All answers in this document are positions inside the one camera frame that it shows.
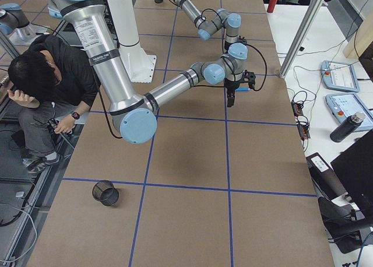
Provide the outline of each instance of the person's hand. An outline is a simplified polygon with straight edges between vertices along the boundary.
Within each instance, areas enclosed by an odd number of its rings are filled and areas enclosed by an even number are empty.
[[[54,132],[56,134],[68,133],[74,127],[75,119],[69,114],[60,120]]]
[[[8,89],[8,96],[18,105],[26,108],[37,108],[39,106],[39,101],[35,97],[24,94],[21,90],[11,91]]]

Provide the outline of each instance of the blue and white device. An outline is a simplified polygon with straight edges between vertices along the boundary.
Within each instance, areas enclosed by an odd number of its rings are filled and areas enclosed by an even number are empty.
[[[356,93],[330,94],[325,96],[325,100],[340,123],[358,111],[365,114],[363,123],[354,132],[373,129],[373,115]]]
[[[354,67],[348,63],[323,61],[322,80],[327,88],[345,92],[359,92],[359,84]]]

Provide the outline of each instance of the brown tabletop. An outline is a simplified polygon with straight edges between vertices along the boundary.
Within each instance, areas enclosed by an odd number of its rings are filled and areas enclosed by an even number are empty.
[[[328,266],[333,261],[262,0],[192,0],[242,16],[241,35],[268,63],[260,92],[195,87],[157,113],[152,140],[114,139],[98,99],[29,260],[41,266]],[[157,55],[146,93],[194,62],[221,55],[221,33],[200,40],[164,0],[137,0],[140,42]],[[249,49],[260,86],[264,65]],[[92,198],[111,180],[113,207]]]

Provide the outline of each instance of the gray pants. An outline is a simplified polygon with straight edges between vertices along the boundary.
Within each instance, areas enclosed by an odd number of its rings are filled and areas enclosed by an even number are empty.
[[[35,156],[45,157],[55,151],[55,146],[48,131],[48,120],[68,115],[76,106],[66,102],[43,102],[39,108],[22,108],[19,124],[24,132],[26,147]]]

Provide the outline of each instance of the black hair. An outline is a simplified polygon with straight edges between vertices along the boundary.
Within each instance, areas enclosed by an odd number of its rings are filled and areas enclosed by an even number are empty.
[[[55,93],[56,76],[45,55],[26,51],[12,60],[8,68],[9,79],[17,89],[39,101],[51,101]]]

